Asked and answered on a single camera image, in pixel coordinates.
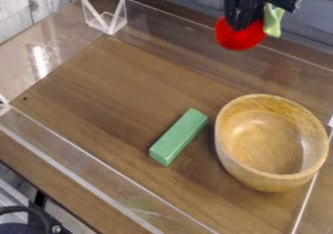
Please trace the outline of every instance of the clear plastic corner piece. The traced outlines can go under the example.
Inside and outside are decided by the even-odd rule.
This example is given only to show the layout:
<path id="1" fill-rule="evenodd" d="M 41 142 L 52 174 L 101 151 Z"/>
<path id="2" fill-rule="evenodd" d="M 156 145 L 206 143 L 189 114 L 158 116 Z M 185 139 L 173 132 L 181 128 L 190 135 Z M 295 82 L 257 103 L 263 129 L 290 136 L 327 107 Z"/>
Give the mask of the clear plastic corner piece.
<path id="1" fill-rule="evenodd" d="M 88 0 L 82 0 L 82 12 L 88 26 L 113 35 L 128 24 L 125 3 L 126 0 L 120 0 L 114 15 L 108 12 L 98 14 Z"/>

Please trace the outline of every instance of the clear acrylic enclosure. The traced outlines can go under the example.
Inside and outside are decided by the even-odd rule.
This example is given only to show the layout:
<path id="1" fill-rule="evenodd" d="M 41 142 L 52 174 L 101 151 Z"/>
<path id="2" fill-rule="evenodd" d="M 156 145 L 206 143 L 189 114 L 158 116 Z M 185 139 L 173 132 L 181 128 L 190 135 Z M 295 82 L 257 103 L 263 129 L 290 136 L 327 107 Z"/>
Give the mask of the clear acrylic enclosure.
<path id="1" fill-rule="evenodd" d="M 265 46 L 257 46 L 245 52 L 227 51 L 215 44 L 213 28 L 133 0 L 121 0 L 114 12 L 109 10 L 101 14 L 93 9 L 88 0 L 82 0 L 82 4 L 77 3 L 66 8 L 40 26 L 49 28 L 49 31 L 41 30 L 40 34 L 34 32 L 38 29 L 36 27 L 22 34 L 20 44 L 18 38 L 14 38 L 1 47 L 0 61 L 9 63 L 13 70 L 13 74 L 1 78 L 4 86 L 0 87 L 0 94 L 8 100 L 12 100 L 64 63 L 101 33 L 105 33 L 168 61 L 202 72 L 219 83 L 231 85 L 243 94 L 273 94 L 297 101 L 310 109 L 330 134 L 333 108 L 330 66 L 317 65 Z M 14 46 L 18 46 L 16 55 L 22 58 L 13 58 Z M 0 108 L 2 134 L 76 180 L 148 231 L 221 232 L 150 193 L 126 175 L 118 173 L 90 156 L 88 151 L 81 150 L 74 143 L 69 143 L 44 128 L 14 107 L 4 105 Z M 278 218 L 271 221 L 275 233 L 329 233 L 326 231 L 330 231 L 331 227 L 326 223 L 333 217 L 333 205 L 326 203 L 325 198 L 331 194 L 333 188 L 329 181 L 321 180 L 321 174 L 326 174 L 325 177 L 331 176 L 330 162 L 331 157 L 313 181 L 293 194 L 247 193 L 250 207 L 243 206 L 243 213 L 246 215 L 258 213 L 262 215 L 262 221 L 267 222 L 271 218 Z M 101 176 L 105 183 L 98 184 L 93 180 L 94 176 Z M 227 184 L 221 193 L 231 193 Z M 275 208 L 274 214 L 265 207 L 267 205 Z M 310 229 L 311 215 L 322 215 L 325 218 L 319 230 L 317 224 L 315 229 L 314 227 Z M 261 231 L 259 226 L 253 224 L 255 233 Z"/>

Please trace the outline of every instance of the red object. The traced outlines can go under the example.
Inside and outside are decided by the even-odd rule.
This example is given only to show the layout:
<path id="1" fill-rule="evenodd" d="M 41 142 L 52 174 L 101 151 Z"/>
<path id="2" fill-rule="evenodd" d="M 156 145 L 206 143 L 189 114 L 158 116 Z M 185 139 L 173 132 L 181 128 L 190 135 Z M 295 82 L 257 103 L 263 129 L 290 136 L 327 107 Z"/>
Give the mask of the red object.
<path id="1" fill-rule="evenodd" d="M 265 38 L 262 27 L 262 19 L 258 19 L 245 30 L 234 31 L 222 17 L 215 23 L 215 40 L 222 47 L 230 50 L 246 50 Z"/>

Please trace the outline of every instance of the wooden table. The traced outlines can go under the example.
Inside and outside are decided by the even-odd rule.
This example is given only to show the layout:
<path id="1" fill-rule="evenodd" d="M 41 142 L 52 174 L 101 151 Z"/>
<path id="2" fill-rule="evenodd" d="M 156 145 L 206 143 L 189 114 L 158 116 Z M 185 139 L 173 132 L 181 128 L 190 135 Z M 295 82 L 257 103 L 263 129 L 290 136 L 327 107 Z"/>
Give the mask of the wooden table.
<path id="1" fill-rule="evenodd" d="M 213 24 L 214 19 L 166 2 L 140 1 Z M 114 7 L 117 0 L 92 0 L 92 3 L 102 10 L 106 5 Z M 331 64 L 330 56 L 287 41 L 267 40 L 265 46 L 301 59 Z M 213 121 L 230 99 L 266 92 L 294 99 L 326 122 L 333 108 L 330 77 L 321 71 L 302 70 L 306 63 L 258 50 L 245 54 L 246 63 L 233 53 L 225 53 L 223 62 L 218 62 L 219 57 L 211 56 L 207 61 L 199 53 L 184 52 L 182 58 L 201 63 L 201 70 L 193 70 L 178 58 L 149 52 L 161 47 L 169 56 L 178 48 L 156 40 L 141 49 L 102 35 L 12 104 L 218 233 L 287 233 L 299 212 L 305 187 L 283 194 L 258 193 L 243 187 L 218 162 Z M 283 61 L 294 64 L 297 76 Z M 261 72 L 258 67 L 265 66 L 269 68 Z M 148 157 L 148 147 L 190 107 L 209 116 L 207 127 L 172 166 L 162 168 Z M 146 233 L 4 135 L 0 135 L 0 158 L 97 232 Z M 306 231 L 313 231 L 307 233 L 325 233 L 333 217 L 327 195 L 333 184 L 325 182 L 331 181 L 331 172 L 330 166 L 325 166 L 315 191 L 318 201 L 310 205 L 311 222 L 305 223 Z M 329 214 L 321 214 L 317 208 Z"/>

